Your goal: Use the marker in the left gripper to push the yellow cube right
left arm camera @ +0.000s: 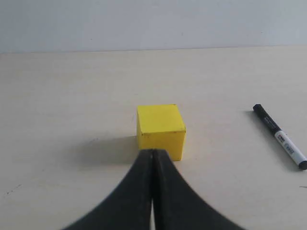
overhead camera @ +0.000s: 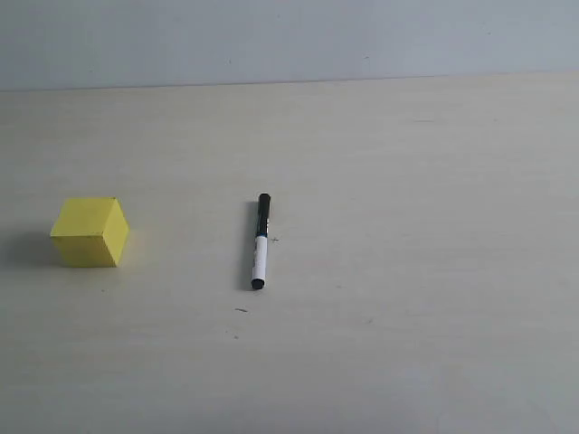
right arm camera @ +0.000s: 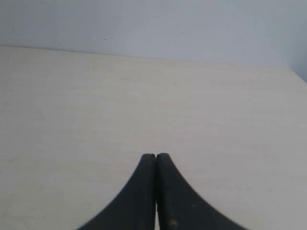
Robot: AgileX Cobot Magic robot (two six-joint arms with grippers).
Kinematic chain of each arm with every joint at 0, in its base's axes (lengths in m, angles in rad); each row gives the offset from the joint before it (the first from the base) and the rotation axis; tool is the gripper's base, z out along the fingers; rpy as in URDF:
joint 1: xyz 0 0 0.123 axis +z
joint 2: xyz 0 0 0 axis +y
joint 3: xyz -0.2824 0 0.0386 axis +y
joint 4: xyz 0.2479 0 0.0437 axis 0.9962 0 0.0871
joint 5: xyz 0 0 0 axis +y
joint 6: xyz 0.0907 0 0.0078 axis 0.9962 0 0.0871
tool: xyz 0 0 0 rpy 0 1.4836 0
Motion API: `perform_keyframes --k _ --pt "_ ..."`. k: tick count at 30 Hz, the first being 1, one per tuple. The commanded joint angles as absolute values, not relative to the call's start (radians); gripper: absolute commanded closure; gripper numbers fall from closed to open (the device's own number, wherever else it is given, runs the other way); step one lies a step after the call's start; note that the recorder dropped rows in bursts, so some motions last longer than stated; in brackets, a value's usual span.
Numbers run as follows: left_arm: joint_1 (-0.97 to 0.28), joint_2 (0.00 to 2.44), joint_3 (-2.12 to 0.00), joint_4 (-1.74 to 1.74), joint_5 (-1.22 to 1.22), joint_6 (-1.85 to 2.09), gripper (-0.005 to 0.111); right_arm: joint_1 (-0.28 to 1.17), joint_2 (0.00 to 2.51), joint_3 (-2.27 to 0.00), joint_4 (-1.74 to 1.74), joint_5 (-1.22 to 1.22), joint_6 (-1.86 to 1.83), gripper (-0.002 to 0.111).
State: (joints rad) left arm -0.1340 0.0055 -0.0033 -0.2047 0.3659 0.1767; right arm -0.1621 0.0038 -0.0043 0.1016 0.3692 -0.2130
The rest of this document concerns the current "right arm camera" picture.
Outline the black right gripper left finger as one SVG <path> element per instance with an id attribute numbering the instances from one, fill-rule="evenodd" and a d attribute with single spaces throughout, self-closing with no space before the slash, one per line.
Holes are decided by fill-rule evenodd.
<path id="1" fill-rule="evenodd" d="M 143 154 L 117 196 L 81 230 L 153 230 L 155 228 L 154 154 Z"/>

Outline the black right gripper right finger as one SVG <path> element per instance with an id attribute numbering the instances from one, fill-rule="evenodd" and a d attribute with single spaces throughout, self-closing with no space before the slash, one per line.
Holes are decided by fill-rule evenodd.
<path id="1" fill-rule="evenodd" d="M 241 230 L 187 183 L 171 157 L 156 158 L 156 202 L 161 230 Z"/>

